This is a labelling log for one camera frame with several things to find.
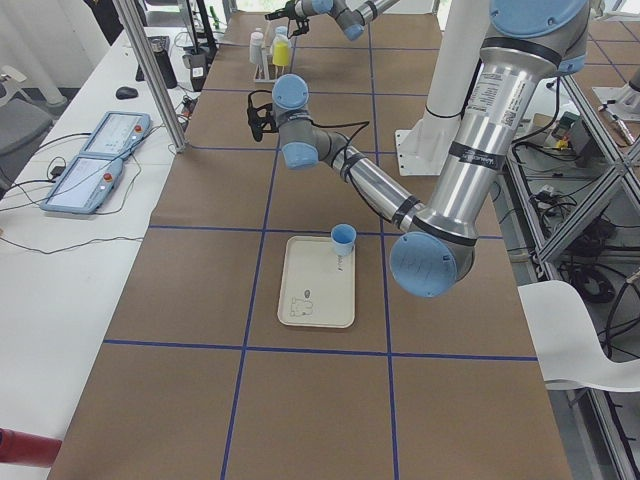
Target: black computer mouse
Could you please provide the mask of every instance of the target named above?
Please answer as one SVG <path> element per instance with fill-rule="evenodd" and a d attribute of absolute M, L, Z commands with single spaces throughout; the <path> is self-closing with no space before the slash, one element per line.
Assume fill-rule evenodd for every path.
<path fill-rule="evenodd" d="M 138 96 L 138 90 L 133 87 L 120 87 L 116 90 L 116 98 L 118 100 L 125 100 L 127 98 L 136 98 Z"/>

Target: robotic arm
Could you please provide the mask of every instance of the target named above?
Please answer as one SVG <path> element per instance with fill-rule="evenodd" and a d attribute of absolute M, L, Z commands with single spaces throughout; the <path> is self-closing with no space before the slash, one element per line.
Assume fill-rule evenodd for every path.
<path fill-rule="evenodd" d="M 335 19 L 346 37 L 353 41 L 362 35 L 366 25 L 399 1 L 368 0 L 356 10 L 351 10 L 346 0 L 289 0 L 280 10 L 266 15 L 266 19 L 295 20 L 298 28 L 291 34 L 295 37 L 309 32 L 309 17 L 328 13 Z"/>
<path fill-rule="evenodd" d="M 492 25 L 480 50 L 484 68 L 427 203 L 349 139 L 314 126 L 306 110 L 309 90 L 300 77 L 285 75 L 272 92 L 287 166 L 327 163 L 406 232 L 391 251 L 391 271 L 400 286 L 422 297 L 443 294 L 471 270 L 476 218 L 538 82 L 584 64 L 587 0 L 493 0 L 490 14 Z"/>

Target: blue cup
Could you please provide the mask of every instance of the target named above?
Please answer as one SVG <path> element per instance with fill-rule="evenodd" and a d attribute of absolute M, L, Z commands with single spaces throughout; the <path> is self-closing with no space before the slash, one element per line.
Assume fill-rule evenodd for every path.
<path fill-rule="evenodd" d="M 356 229 L 346 223 L 336 225 L 331 229 L 333 251 L 340 257 L 346 257 L 353 250 L 356 243 Z"/>

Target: blue joint cap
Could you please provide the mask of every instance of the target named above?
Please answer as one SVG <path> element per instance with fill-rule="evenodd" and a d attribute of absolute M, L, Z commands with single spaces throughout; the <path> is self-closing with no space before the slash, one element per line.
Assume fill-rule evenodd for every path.
<path fill-rule="evenodd" d="M 333 8 L 333 0 L 311 0 L 311 7 L 318 15 L 329 13 Z"/>
<path fill-rule="evenodd" d="M 276 81 L 271 96 L 280 108 L 296 110 L 309 101 L 309 87 L 302 78 L 288 73 Z"/>
<path fill-rule="evenodd" d="M 491 0 L 491 23 L 503 35 L 534 38 L 554 32 L 575 18 L 588 0 Z"/>
<path fill-rule="evenodd" d="M 391 249 L 389 262 L 398 285 L 418 297 L 442 295 L 458 277 L 451 250 L 424 232 L 409 232 L 400 237 Z"/>
<path fill-rule="evenodd" d="M 282 147 L 284 162 L 291 170 L 304 170 L 318 163 L 318 150 L 304 142 L 291 142 Z"/>
<path fill-rule="evenodd" d="M 364 32 L 364 27 L 360 24 L 350 25 L 346 29 L 344 29 L 344 34 L 347 36 L 349 40 L 352 42 L 356 40 L 360 35 Z"/>
<path fill-rule="evenodd" d="M 580 55 L 574 58 L 568 58 L 563 60 L 558 66 L 559 75 L 571 75 L 583 69 L 585 62 L 587 61 L 586 55 Z"/>

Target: red object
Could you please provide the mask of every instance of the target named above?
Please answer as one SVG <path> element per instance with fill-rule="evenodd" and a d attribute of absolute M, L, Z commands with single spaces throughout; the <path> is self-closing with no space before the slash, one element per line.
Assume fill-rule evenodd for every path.
<path fill-rule="evenodd" d="M 61 440 L 0 428 L 0 463 L 50 467 L 61 446 Z"/>

